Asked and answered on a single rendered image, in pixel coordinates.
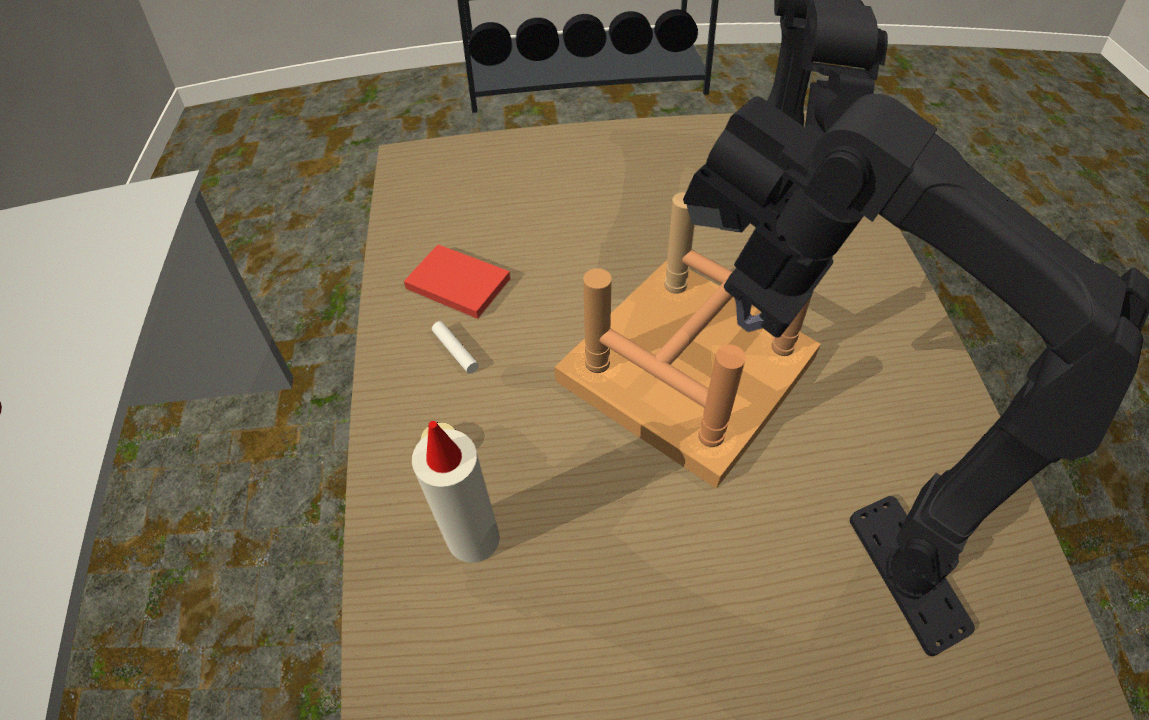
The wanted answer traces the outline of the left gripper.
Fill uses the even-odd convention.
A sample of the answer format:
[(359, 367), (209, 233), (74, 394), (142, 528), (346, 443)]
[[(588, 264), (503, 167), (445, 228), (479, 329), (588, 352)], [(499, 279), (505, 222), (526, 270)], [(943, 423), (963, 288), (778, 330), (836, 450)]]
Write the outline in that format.
[[(785, 249), (792, 251), (792, 256), (776, 274), (769, 291), (763, 291), (759, 284), (751, 281), (751, 278), (739, 269), (728, 274), (724, 291), (735, 299), (737, 324), (740, 328), (747, 332), (763, 328), (778, 338), (788, 328), (795, 316), (801, 313), (802, 307), (810, 300), (817, 284), (822, 281), (828, 268), (833, 266), (833, 258), (804, 258), (801, 251), (786, 243), (780, 231), (779, 217), (774, 222), (774, 231)], [(751, 305), (757, 307), (761, 313), (751, 316)]]

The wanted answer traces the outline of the light brown wooden stool legs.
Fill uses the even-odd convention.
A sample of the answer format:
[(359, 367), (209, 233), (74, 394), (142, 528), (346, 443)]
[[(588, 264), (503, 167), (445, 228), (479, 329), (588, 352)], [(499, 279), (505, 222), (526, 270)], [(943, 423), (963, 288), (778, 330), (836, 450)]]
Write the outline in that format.
[[(676, 193), (673, 198), (665, 288), (671, 293), (687, 291), (691, 266), (696, 269), (699, 273), (708, 274), (708, 278), (720, 282), (719, 291), (715, 291), (705, 300), (705, 304), (699, 307), (696, 313), (693, 313), (683, 328), (676, 331), (674, 336), (655, 355), (611, 330), (611, 274), (600, 268), (591, 269), (583, 277), (586, 367), (593, 373), (606, 372), (610, 366), (611, 348), (614, 353), (626, 357), (630, 363), (641, 366), (643, 372), (655, 376), (658, 381), (683, 393), (684, 396), (696, 402), (699, 407), (705, 407), (705, 413), (703, 413), (701, 427), (699, 427), (699, 442), (702, 446), (717, 447), (722, 446), (725, 432), (728, 429), (731, 407), (734, 405), (737, 397), (740, 376), (742, 376), (746, 364), (746, 354), (742, 348), (735, 344), (722, 346), (715, 356), (708, 388), (671, 365), (676, 357), (679, 357), (685, 348), (693, 340), (696, 340), (697, 334), (705, 330), (705, 325), (714, 319), (714, 316), (720, 313), (722, 307), (728, 304), (730, 299), (733, 297), (724, 291), (724, 284), (728, 281), (731, 270), (719, 265), (719, 263), (714, 263), (712, 260), (705, 258), (699, 251), (692, 250), (694, 225), (691, 225), (687, 204), (683, 202), (685, 193), (687, 192)], [(782, 336), (772, 338), (771, 346), (774, 354), (789, 356), (794, 353), (810, 300), (805, 302), (801, 313), (795, 316)]]

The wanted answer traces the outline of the white cylinder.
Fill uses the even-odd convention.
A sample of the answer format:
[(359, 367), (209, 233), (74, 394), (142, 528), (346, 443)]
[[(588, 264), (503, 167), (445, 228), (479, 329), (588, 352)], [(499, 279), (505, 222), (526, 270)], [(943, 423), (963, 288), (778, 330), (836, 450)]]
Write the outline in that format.
[(438, 340), (440, 340), (446, 348), (449, 348), (452, 357), (455, 357), (455, 359), (458, 361), (458, 364), (463, 366), (468, 374), (472, 374), (475, 370), (478, 369), (479, 364), (475, 361), (472, 354), (466, 351), (466, 348), (458, 342), (458, 338), (452, 334), (452, 331), (447, 328), (447, 325), (445, 325), (444, 322), (435, 322), (434, 325), (432, 325), (432, 331), (435, 336), (438, 336)]

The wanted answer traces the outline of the beige short cylinder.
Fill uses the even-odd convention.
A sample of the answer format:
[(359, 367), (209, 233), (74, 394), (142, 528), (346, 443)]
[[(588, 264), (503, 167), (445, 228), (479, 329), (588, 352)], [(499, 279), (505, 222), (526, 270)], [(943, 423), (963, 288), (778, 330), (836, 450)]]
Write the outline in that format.
[[(452, 425), (449, 425), (449, 424), (446, 424), (446, 423), (437, 423), (437, 424), (438, 424), (438, 425), (440, 425), (440, 427), (441, 427), (442, 429), (454, 429), (454, 428), (452, 428)], [(426, 436), (427, 436), (427, 428), (426, 428), (426, 429), (423, 429), (423, 433), (422, 433), (422, 436), (421, 436), (421, 439), (422, 439), (422, 438), (426, 438)]]

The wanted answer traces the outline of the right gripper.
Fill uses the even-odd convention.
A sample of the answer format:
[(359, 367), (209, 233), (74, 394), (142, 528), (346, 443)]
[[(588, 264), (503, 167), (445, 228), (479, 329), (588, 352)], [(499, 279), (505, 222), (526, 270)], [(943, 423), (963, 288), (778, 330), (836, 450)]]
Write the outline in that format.
[[(824, 131), (820, 131), (820, 132), (822, 132), (822, 136), (825, 136), (825, 132), (824, 132)], [(791, 189), (789, 189), (789, 191), (791, 191), (791, 192), (793, 193), (793, 192), (794, 192), (794, 189), (795, 189), (795, 187), (797, 187), (797, 184), (795, 184), (795, 183), (794, 183), (794, 184), (792, 184), (792, 187), (791, 187)], [(788, 192), (789, 192), (789, 191), (788, 191)]]

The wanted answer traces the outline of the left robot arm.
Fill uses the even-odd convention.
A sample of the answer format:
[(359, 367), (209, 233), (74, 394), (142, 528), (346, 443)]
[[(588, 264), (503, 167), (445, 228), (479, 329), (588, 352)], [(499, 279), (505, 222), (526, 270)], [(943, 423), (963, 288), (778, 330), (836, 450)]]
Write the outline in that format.
[(776, 234), (778, 217), (786, 243), (818, 260), (836, 254), (863, 215), (881, 215), (973, 274), (1048, 344), (1005, 413), (954, 469), (921, 487), (908, 516), (894, 496), (850, 516), (930, 656), (976, 633), (946, 582), (967, 537), (1051, 462), (1101, 446), (1138, 372), (1149, 313), (1144, 273), (1131, 268), (1119, 277), (1087, 258), (936, 131), (884, 94), (859, 96), (825, 136), (751, 96), (683, 199), (692, 225), (756, 227), (734, 266), (763, 291), (792, 256)]

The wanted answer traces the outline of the flat red block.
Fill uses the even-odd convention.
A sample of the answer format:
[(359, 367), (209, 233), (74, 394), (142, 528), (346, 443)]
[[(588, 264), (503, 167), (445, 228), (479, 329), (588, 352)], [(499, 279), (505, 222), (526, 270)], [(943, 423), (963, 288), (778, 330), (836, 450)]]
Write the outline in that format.
[(510, 281), (506, 269), (437, 245), (404, 279), (406, 291), (479, 318)]

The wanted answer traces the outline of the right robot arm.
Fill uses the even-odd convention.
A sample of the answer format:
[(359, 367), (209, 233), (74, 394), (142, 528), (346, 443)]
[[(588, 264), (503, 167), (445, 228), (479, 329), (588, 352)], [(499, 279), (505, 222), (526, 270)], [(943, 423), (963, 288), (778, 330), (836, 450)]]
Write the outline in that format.
[[(780, 15), (782, 38), (768, 101), (801, 126), (826, 133), (859, 96), (874, 94), (888, 32), (877, 26), (874, 10), (861, 0), (774, 0), (774, 15)], [(828, 76), (828, 82), (810, 83), (804, 119), (811, 70)]]

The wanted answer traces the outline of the tall beige cylinder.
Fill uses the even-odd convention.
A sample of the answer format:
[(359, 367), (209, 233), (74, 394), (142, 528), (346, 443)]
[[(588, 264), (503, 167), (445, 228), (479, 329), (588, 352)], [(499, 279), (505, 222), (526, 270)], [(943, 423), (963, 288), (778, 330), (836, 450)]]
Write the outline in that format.
[(429, 423), (411, 466), (452, 556), (484, 562), (498, 550), (498, 522), (472, 439)]

